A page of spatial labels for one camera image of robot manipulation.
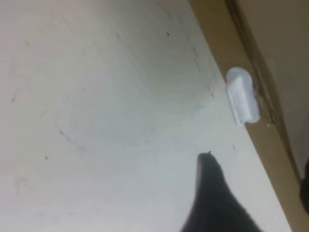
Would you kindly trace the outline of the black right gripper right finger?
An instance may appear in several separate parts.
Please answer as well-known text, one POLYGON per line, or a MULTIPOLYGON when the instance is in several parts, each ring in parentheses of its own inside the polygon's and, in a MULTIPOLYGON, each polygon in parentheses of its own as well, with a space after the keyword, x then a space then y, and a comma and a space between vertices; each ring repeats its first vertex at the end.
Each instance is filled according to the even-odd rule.
POLYGON ((305 165, 305 176, 300 185, 300 199, 307 214, 309 214, 309 161, 305 165))

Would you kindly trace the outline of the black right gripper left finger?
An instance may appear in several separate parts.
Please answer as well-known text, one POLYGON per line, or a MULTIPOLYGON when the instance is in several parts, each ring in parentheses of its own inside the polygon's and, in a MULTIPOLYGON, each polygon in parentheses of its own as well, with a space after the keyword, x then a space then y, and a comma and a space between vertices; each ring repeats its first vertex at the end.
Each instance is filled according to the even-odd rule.
POLYGON ((261 231, 229 189, 223 170, 211 153, 198 156, 195 199, 182 231, 261 231))

